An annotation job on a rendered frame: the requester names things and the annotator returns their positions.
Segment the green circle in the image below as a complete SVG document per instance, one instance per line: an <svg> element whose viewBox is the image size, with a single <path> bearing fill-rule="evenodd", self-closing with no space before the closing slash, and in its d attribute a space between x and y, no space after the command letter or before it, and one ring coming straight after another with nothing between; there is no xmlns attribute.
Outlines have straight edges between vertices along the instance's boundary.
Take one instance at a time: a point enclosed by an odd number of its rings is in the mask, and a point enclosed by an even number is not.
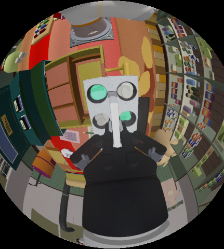
<svg viewBox="0 0 224 249"><path fill-rule="evenodd" d="M107 96L107 90L104 86L94 85L91 88L90 95L94 100L102 100Z"/></svg>
<svg viewBox="0 0 224 249"><path fill-rule="evenodd" d="M123 113L120 115L120 119L121 119L121 121L125 121L125 120L129 121L129 120L131 119L131 114L130 114L130 112L129 112L129 111L128 111L128 112L123 112Z"/></svg>

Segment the blue panel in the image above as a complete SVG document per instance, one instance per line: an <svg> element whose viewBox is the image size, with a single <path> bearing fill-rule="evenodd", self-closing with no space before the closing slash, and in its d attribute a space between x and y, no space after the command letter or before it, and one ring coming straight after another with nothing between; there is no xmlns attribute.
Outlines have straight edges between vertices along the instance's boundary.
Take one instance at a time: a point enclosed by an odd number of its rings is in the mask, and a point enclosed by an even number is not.
<svg viewBox="0 0 224 249"><path fill-rule="evenodd" d="M3 127L0 123L0 148L6 157L13 163L18 153L11 145L6 133L3 130Z"/></svg>

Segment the label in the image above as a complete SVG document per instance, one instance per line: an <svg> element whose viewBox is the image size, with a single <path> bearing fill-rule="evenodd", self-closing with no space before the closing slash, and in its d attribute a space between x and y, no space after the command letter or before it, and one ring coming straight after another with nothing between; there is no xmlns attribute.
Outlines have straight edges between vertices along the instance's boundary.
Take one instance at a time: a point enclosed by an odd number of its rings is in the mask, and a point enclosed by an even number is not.
<svg viewBox="0 0 224 249"><path fill-rule="evenodd" d="M5 127L5 129L6 129L6 132L7 132L8 135L10 136L13 132L12 132L12 130L11 130L11 128L10 128L10 125L9 125L9 122L8 122L8 120L7 120L6 115L3 115L3 116L1 117L1 119L2 119L2 121L3 121L3 123L4 123L4 127Z"/></svg>

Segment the yellow pipe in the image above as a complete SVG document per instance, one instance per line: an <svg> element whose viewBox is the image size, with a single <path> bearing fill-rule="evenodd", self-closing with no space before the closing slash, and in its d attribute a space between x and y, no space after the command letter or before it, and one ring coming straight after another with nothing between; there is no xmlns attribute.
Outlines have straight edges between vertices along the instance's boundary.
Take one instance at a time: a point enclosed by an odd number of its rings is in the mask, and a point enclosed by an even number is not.
<svg viewBox="0 0 224 249"><path fill-rule="evenodd" d="M119 70L123 70L124 75L131 75L130 64L128 62L124 62L123 66L121 66L121 67L106 69L106 73L113 72L113 71L119 71Z"/></svg>

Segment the wooden floor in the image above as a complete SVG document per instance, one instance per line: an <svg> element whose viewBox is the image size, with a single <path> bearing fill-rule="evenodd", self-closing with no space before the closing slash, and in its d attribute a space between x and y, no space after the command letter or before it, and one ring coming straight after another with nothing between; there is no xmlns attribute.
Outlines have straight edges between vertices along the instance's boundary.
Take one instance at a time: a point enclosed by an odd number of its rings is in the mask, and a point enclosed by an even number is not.
<svg viewBox="0 0 224 249"><path fill-rule="evenodd" d="M149 137L154 137L156 131L160 128L160 123L163 115L164 102L165 102L165 89L166 89L166 76L165 76L165 59L160 36L157 32L155 25L157 22L157 11L152 17L145 21L150 37L152 39L152 47L155 57L156 66L156 100L153 115L153 122L151 133Z"/></svg>

